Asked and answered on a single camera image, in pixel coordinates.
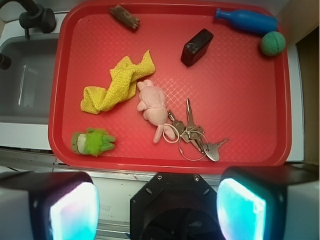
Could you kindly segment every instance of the key ring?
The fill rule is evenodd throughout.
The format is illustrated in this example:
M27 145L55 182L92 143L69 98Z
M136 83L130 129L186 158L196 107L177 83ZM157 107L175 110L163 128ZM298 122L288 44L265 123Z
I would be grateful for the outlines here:
M176 135L177 135L177 139L176 139L176 140L170 141L169 139L166 138L166 136L165 136L165 130L163 130L162 136L163 136L164 140L165 140L167 143L170 143L170 144L175 144L175 143L177 143L177 142L179 141L179 139L181 139L181 138L180 138L180 135L179 135L178 129L177 129L175 126L173 126L173 125L171 125L171 124L169 124L169 123L165 123L164 125L171 127L171 128L173 129L173 131L175 131L175 133L176 133Z
M207 146L207 150L208 150L208 149L209 149L209 141L208 141L208 139L206 138L206 136L205 136L203 133L201 133L201 132L199 132L199 131L193 131L192 129L194 129L194 128L196 128L196 127L191 128L190 131L189 131L189 133L197 133L197 134L200 134L202 137L204 137L204 139L206 140L206 146ZM204 153L202 157L197 158L197 159L190 159L190 158L186 157L185 154L184 154L184 151L182 150L182 148L181 148L181 146L180 146L180 142L181 142L181 138L180 138L179 141L178 141L178 147L179 147L179 151L180 151L181 155L182 155L185 159L187 159L187 160L189 160L189 161L192 161L192 162L196 162L196 161L199 161L199 160L203 159L203 158L206 156L206 154Z

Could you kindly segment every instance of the wooden stick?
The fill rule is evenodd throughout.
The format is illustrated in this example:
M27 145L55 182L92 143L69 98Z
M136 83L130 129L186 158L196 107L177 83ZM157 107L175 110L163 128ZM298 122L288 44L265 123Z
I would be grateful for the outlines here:
M119 20L125 26L132 29L137 29L140 19L131 15L131 13L124 9L122 6L117 5L115 7L110 7L109 12L115 19Z

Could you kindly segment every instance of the green knitted ball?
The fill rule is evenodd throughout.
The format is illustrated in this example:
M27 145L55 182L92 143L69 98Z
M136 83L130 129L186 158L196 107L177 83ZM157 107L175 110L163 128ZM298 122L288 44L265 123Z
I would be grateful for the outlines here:
M277 31L267 33L261 40L261 51L267 56L276 56L286 47L285 37Z

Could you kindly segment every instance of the cyan light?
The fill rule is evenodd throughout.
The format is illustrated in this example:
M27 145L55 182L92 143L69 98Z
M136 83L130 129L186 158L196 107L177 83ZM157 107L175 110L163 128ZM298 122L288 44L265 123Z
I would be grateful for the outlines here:
M99 195L83 182L50 208L53 240L93 240L99 219Z
M227 240L264 238L266 201L232 178L218 187L217 214Z

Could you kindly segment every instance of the green plush toy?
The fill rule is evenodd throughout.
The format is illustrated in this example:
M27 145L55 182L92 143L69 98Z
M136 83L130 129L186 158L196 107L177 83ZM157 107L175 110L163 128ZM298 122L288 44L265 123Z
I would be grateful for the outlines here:
M104 151L112 150L116 141L104 129L88 127L86 133L75 132L72 136L72 150L77 154L97 157Z

